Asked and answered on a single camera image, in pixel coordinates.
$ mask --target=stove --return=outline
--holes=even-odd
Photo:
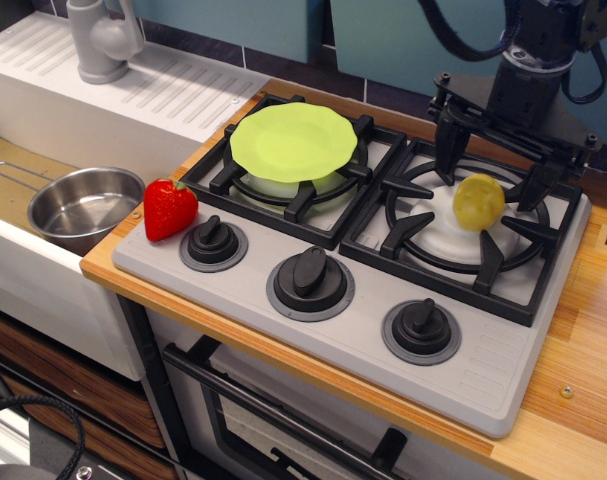
[[[267,96],[267,106],[302,102]],[[455,187],[434,146],[348,119],[355,154],[335,179],[265,192],[233,159],[235,126],[183,178],[194,224],[151,243],[144,224],[115,265],[491,437],[507,435],[590,214],[558,186],[519,212],[523,172],[466,155],[457,184],[486,174],[500,222],[452,234]]]

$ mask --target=green plate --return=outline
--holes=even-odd
[[[256,177],[284,183],[329,175],[350,161],[356,143],[349,120],[298,102],[245,117],[230,137],[236,163]]]

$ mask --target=teal wall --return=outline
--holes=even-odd
[[[106,1],[118,9],[117,0]],[[137,17],[307,62],[321,47],[323,0],[135,0]]]
[[[377,82],[433,95],[433,78],[442,71],[493,75],[498,59],[459,60],[438,42],[416,1],[331,0],[338,68]],[[448,22],[477,49],[493,46],[505,25],[498,0],[439,0]],[[607,39],[602,42],[607,58]],[[579,54],[572,67],[571,91],[585,95],[600,83],[591,54]],[[595,103],[568,108],[607,143],[607,90]]]

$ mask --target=strawberry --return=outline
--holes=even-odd
[[[183,230],[196,218],[199,201],[184,183],[160,178],[145,189],[145,234],[156,242]]]

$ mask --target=screw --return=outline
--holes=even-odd
[[[596,142],[598,141],[599,137],[596,136],[594,133],[590,133],[587,138],[585,139],[585,144],[588,147],[593,147],[594,145],[596,145]]]
[[[569,385],[563,387],[559,393],[568,400],[574,396],[574,390]]]
[[[81,467],[76,471],[76,480],[90,480],[92,478],[92,469],[90,467]]]

